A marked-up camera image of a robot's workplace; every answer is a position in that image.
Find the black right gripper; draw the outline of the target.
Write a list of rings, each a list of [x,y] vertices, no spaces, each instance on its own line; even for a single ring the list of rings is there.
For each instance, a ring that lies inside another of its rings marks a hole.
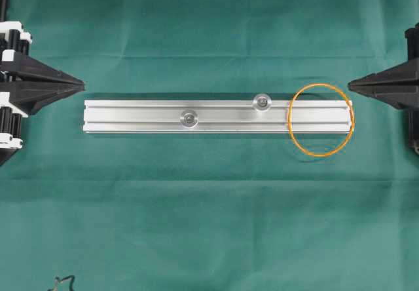
[[[418,58],[418,24],[405,32],[408,60]],[[366,97],[384,102],[395,109],[418,109],[418,89],[357,89],[367,86],[413,85],[418,82],[418,62],[404,62],[348,83],[348,88]]]

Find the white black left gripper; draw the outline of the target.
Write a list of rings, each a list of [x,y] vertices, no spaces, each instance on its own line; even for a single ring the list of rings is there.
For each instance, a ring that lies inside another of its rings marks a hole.
[[[31,44],[31,34],[24,31],[21,22],[1,22],[1,70],[23,81],[65,85],[76,90],[1,90],[1,149],[22,148],[22,119],[36,114],[49,104],[85,90],[83,81],[63,71],[30,57],[14,59],[16,51],[27,54]]]

